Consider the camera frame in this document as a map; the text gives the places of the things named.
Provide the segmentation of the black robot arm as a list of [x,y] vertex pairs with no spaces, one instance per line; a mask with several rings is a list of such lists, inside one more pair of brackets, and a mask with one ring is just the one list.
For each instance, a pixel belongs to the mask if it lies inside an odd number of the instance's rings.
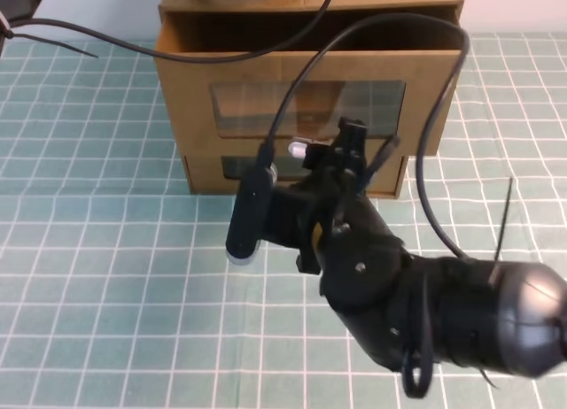
[[533,261],[409,252],[365,194],[367,127],[341,119],[310,143],[308,175],[271,200],[266,240],[299,251],[298,270],[379,366],[424,393],[439,362],[538,378],[566,360],[566,282]]

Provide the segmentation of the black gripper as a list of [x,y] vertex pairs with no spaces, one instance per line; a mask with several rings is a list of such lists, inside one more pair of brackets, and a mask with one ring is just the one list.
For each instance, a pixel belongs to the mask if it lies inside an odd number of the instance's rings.
[[299,251],[296,265],[303,274],[320,274],[326,252],[333,261],[353,255],[353,248],[338,248],[341,241],[362,245],[377,239],[377,211],[357,185],[362,176],[365,190],[400,144],[398,136],[388,137],[365,170],[367,126],[341,117],[338,129],[336,151],[307,155],[303,166],[310,174],[270,196],[265,239]]

